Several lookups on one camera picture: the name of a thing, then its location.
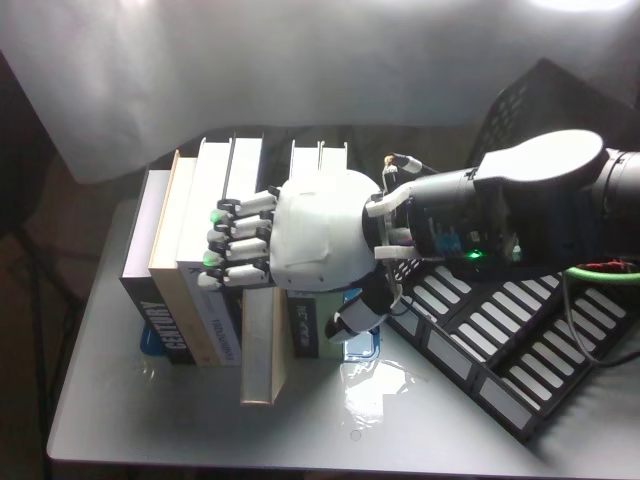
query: table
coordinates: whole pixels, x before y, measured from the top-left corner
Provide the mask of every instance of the table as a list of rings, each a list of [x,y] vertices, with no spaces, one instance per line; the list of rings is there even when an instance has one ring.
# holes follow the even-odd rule
[[[371,364],[294,362],[274,407],[239,405],[239,369],[145,357],[118,280],[134,210],[114,215],[49,438],[54,460],[640,476],[640,362],[598,374],[525,447],[388,327]]]

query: slotted crate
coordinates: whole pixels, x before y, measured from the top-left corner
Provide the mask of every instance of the slotted crate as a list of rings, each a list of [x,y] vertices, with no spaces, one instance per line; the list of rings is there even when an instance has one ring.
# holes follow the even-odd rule
[[[503,90],[467,162],[554,130],[581,128],[607,147],[640,149],[640,115],[541,60]],[[560,276],[467,284],[444,266],[401,262],[405,295],[389,324],[505,429],[525,442],[592,369],[564,320]],[[576,327],[602,358],[632,326],[625,289],[583,284],[572,292]]]

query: row of books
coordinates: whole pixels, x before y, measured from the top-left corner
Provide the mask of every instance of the row of books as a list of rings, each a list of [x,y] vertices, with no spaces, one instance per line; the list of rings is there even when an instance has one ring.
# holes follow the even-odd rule
[[[221,198],[242,199],[256,191],[261,153],[261,138],[203,139],[197,157],[176,151],[170,170],[149,168],[120,276],[172,363],[251,364],[243,392],[258,385],[258,378],[281,385],[287,351],[299,358],[344,357],[342,346],[330,344],[318,328],[342,304],[340,293],[268,288],[246,290],[243,299],[241,291],[208,292],[197,285],[210,213]],[[291,178],[346,166],[346,145],[292,143]],[[268,390],[277,393],[279,387],[271,386]]]

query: black book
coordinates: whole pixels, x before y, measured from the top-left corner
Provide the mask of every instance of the black book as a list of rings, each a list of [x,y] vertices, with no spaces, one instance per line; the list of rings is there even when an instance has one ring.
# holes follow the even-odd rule
[[[162,341],[173,364],[194,364],[180,329],[149,273],[149,259],[169,184],[169,170],[147,170],[129,236],[120,282],[140,315]]]

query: robotic hand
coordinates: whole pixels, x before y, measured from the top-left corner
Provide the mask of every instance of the robotic hand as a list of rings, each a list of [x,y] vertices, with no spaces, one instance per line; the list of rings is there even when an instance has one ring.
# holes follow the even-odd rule
[[[504,281],[640,254],[640,154],[607,150],[595,133],[548,133],[449,173],[396,154],[385,164],[383,191],[345,171],[222,200],[199,285],[362,288],[325,327],[343,342],[375,328],[398,302],[399,261]],[[398,184],[398,168],[417,178]]]

